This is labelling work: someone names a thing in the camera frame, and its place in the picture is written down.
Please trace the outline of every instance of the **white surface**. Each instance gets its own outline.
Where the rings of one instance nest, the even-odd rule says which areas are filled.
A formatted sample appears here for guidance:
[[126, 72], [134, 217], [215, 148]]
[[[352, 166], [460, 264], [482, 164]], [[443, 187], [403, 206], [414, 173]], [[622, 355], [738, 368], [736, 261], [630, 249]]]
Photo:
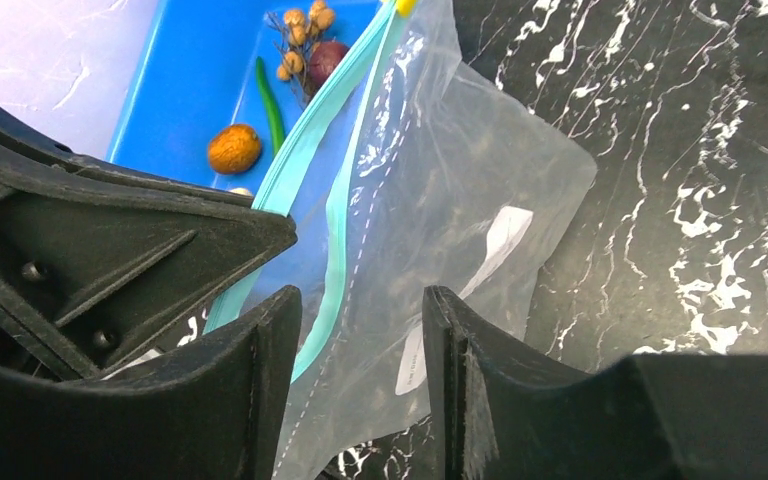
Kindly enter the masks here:
[[0, 106], [104, 158], [157, 0], [0, 0]]

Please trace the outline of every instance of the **yellow bag slider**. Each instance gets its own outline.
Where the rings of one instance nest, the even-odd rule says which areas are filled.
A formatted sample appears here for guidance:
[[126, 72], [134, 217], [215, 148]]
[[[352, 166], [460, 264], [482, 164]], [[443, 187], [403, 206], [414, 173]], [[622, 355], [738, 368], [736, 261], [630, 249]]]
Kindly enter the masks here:
[[416, 0], [396, 0], [396, 11], [399, 15], [407, 18], [413, 12], [413, 7], [416, 5]]

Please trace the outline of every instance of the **red onion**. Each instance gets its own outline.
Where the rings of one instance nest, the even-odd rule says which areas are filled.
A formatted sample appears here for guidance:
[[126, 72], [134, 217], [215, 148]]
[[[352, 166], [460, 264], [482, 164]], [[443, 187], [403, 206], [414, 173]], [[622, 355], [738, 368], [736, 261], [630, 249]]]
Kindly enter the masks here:
[[336, 40], [319, 44], [319, 47], [310, 55], [310, 62], [308, 62], [310, 79], [313, 80], [317, 89], [334, 73], [347, 53], [349, 53], [349, 47]]

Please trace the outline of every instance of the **teal zipper seal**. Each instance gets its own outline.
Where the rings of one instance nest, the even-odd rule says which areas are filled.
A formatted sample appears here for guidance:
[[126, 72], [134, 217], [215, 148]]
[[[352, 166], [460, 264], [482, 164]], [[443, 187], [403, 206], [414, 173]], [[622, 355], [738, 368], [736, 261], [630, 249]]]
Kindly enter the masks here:
[[[354, 88], [360, 84], [373, 59], [370, 47], [381, 43], [394, 11], [392, 3], [384, 4], [363, 31], [349, 53], [340, 62], [296, 125], [284, 140], [252, 208], [288, 215], [319, 143], [331, 121], [337, 116]], [[210, 333], [236, 320], [262, 269], [257, 269], [223, 292], [210, 307], [204, 333]]]
[[[378, 87], [384, 76], [383, 70], [388, 65], [387, 61], [390, 54], [395, 51], [401, 40], [406, 24], [407, 19], [398, 13], [390, 17], [387, 33], [375, 55], [371, 74], [366, 82], [366, 88], [358, 108], [358, 116], [361, 118], [366, 113], [373, 94], [378, 92]], [[349, 212], [349, 189], [362, 129], [363, 121], [356, 122], [349, 139], [348, 148], [346, 148], [343, 165], [334, 179], [328, 200], [325, 202], [325, 216], [328, 223], [328, 263], [325, 268], [325, 293], [316, 320], [313, 322], [313, 328], [296, 355], [292, 382], [295, 382], [316, 361], [316, 358], [325, 348], [343, 306], [346, 284], [348, 283], [346, 223]]]

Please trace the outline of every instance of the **screw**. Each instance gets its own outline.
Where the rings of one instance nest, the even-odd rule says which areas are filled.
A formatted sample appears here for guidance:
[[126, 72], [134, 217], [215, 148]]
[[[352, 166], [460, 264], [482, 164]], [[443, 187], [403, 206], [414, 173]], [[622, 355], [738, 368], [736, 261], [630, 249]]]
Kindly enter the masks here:
[[110, 350], [116, 346], [116, 334], [99, 330], [93, 334], [93, 345], [100, 350]]
[[29, 282], [42, 282], [48, 278], [48, 270], [36, 262], [28, 262], [22, 265], [22, 278]]

